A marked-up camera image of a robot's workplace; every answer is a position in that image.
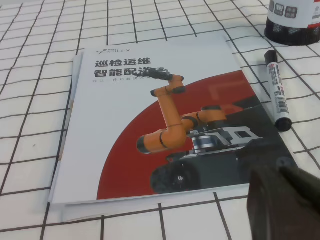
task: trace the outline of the dark object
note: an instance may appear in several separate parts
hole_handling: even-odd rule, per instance
[[[247,211],[253,240],[319,240],[320,179],[291,166],[252,171]]]
[[[293,28],[266,20],[265,36],[273,42],[289,46],[305,46],[320,41],[320,27]]]
[[[265,63],[268,66],[271,63],[278,63],[278,56],[275,50],[267,51],[264,55]],[[292,121],[288,117],[282,117],[276,120],[274,126],[279,130],[279,132],[287,132],[292,127]]]
[[[270,63],[278,63],[278,55],[274,50],[267,51],[264,55],[265,64],[268,66]]]
[[[146,71],[143,71],[142,73],[134,73],[133,75],[136,77],[150,77],[153,79],[161,79],[166,81],[171,80],[173,77],[172,74],[170,74],[168,70],[164,69],[163,67],[161,68],[147,67]]]
[[[279,130],[279,132],[287,132],[292,127],[292,121],[290,118],[283,117],[278,119],[274,126]]]

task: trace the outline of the table surface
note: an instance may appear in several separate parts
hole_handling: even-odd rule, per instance
[[[268,0],[46,0],[0,8],[0,240],[249,240],[248,188],[61,223],[47,203],[70,118],[73,57],[85,48],[225,35],[270,113],[264,53],[277,50],[293,120],[281,133],[320,177],[320,43],[264,36]]]

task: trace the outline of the marker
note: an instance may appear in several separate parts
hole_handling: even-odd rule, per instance
[[[270,50],[264,55],[264,58],[273,106],[274,126],[280,132],[287,132],[292,127],[292,121],[290,119],[284,86],[280,77],[277,52]]]

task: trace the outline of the robotic arm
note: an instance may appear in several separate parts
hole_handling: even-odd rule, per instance
[[[182,94],[186,91],[183,85],[183,76],[170,74],[164,68],[148,68],[137,77],[151,77],[168,81],[169,85],[151,91],[151,95],[158,98],[166,129],[141,136],[137,149],[143,154],[158,153],[182,147],[187,139],[187,132],[200,124],[225,120],[226,116],[219,106],[208,106],[201,111],[186,114],[180,117],[171,94]]]

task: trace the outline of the black mesh pen holder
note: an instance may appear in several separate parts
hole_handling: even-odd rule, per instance
[[[266,20],[265,36],[271,41],[288,46],[305,46],[320,41],[320,26],[313,28],[293,28]]]

